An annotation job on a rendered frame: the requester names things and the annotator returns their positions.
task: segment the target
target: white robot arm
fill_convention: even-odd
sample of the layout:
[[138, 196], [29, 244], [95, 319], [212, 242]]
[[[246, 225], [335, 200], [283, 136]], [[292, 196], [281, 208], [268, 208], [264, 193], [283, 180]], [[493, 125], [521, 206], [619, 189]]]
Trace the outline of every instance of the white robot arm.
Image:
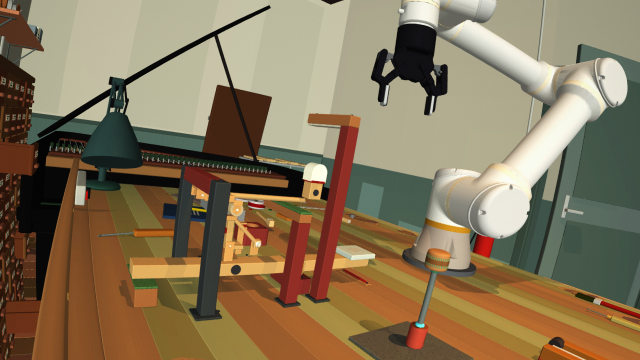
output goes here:
[[449, 269], [470, 266], [469, 229], [490, 238], [515, 234], [527, 220], [531, 186], [585, 123], [627, 96], [622, 66], [604, 58], [551, 66], [536, 61], [477, 22], [493, 15], [495, 0], [404, 0], [400, 28], [422, 24], [437, 35], [520, 84], [551, 108], [502, 163], [482, 174], [440, 169], [435, 175], [424, 228], [411, 255], [424, 261], [436, 247], [451, 253]]

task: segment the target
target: red and white spool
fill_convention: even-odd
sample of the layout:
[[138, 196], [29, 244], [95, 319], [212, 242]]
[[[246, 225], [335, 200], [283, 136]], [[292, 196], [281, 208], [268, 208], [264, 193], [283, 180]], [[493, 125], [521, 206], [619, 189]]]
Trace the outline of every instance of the red and white spool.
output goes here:
[[249, 208], [256, 210], [264, 209], [264, 200], [249, 200]]

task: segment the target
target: red cylinder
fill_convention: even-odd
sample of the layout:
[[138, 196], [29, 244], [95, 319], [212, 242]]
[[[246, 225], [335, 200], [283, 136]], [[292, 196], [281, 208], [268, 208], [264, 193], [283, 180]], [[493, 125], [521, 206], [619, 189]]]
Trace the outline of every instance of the red cylinder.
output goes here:
[[490, 258], [491, 250], [493, 249], [493, 241], [493, 238], [476, 234], [476, 245], [474, 246], [474, 252], [486, 258]]
[[406, 336], [406, 346], [421, 349], [424, 346], [424, 340], [427, 338], [427, 332], [429, 332], [427, 324], [424, 324], [424, 327], [417, 327], [415, 322], [412, 322], [409, 326], [409, 334]]

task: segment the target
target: lamp shade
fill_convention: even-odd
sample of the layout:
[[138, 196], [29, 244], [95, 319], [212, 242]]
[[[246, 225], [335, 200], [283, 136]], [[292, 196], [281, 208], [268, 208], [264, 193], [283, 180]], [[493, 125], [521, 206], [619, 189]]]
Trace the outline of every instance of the lamp shade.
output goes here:
[[108, 113], [93, 131], [81, 159], [96, 167], [141, 167], [140, 146], [128, 116], [118, 112]]

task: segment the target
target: door handle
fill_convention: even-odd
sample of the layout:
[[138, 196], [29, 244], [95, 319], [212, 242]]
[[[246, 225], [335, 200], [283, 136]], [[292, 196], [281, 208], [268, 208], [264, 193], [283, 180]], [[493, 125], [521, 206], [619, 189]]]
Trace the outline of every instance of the door handle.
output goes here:
[[568, 206], [569, 206], [569, 198], [570, 198], [570, 196], [569, 196], [569, 195], [567, 195], [567, 196], [564, 198], [564, 206], [562, 207], [562, 215], [560, 215], [560, 217], [561, 217], [561, 218], [566, 217], [566, 214], [567, 214], [567, 213], [571, 213], [571, 214], [578, 214], [578, 215], [584, 215], [584, 212], [583, 212], [583, 211], [572, 210], [572, 209], [570, 209], [570, 208], [568, 207]]

